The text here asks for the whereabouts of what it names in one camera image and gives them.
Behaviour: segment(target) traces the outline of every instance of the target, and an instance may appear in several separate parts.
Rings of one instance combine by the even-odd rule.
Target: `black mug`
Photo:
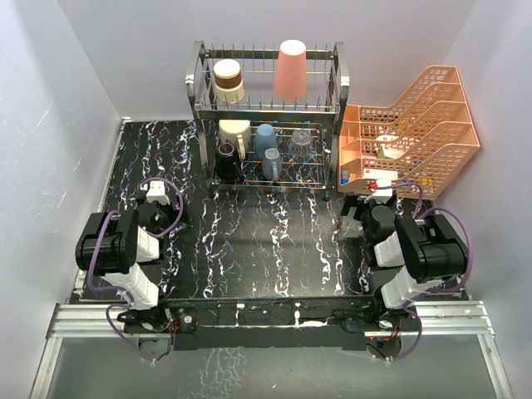
[[[230,142],[222,143],[216,149],[216,173],[221,180],[228,182],[244,182],[244,174],[240,169],[239,152]]]

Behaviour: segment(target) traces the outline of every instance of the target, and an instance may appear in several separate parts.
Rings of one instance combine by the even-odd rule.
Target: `glass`
[[[288,153],[292,160],[303,158],[307,162],[313,155],[313,134],[311,131],[300,130],[292,133],[288,141]]]

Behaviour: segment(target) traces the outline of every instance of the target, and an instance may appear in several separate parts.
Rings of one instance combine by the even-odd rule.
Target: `black marble tabletop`
[[[340,220],[343,196],[336,191],[328,202],[299,190],[210,198],[193,122],[126,123],[104,210],[135,208],[140,182],[155,176],[180,188],[190,217],[170,233],[164,262],[143,267],[167,298],[358,295],[395,273],[372,273],[362,262],[359,228]],[[411,200],[398,201],[398,214],[412,210]],[[83,289],[71,301],[115,299]]]

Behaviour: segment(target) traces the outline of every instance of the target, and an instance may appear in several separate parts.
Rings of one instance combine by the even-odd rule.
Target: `orange desk organizer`
[[[391,170],[397,172],[393,184],[419,183],[426,200],[436,198],[480,147],[455,66],[429,66],[392,106],[347,106],[339,145],[339,192],[369,195],[376,179],[368,173]],[[379,158],[382,145],[396,157]],[[342,170],[350,172],[345,185]],[[401,187],[397,194],[417,198],[419,191]]]

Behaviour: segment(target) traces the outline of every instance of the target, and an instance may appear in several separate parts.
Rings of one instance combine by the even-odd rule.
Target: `wire rack shelf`
[[[336,182],[338,140],[349,92],[344,45],[337,42],[332,49],[314,46],[307,50],[307,94],[295,101],[279,100],[273,93],[278,54],[275,45],[268,48],[264,44],[250,47],[232,44],[208,48],[202,41],[194,43],[185,83],[209,187],[211,190],[324,190],[324,199],[328,200]],[[226,98],[218,98],[214,88],[214,64],[225,58],[240,64],[246,93],[241,101],[233,104]],[[271,123],[277,130],[278,147],[283,155],[283,170],[286,170],[283,180],[274,183],[260,177],[261,161],[253,153],[242,163],[244,174],[249,175],[243,184],[228,185],[217,179],[213,148],[218,142],[217,134],[215,141],[209,143],[205,127],[206,122],[214,121],[217,125],[221,119],[252,121],[252,130],[260,123]],[[308,162],[289,158],[288,139],[293,130],[300,128],[313,130],[315,154]],[[302,173],[293,173],[300,169]],[[305,180],[302,174],[311,174],[312,179]]]

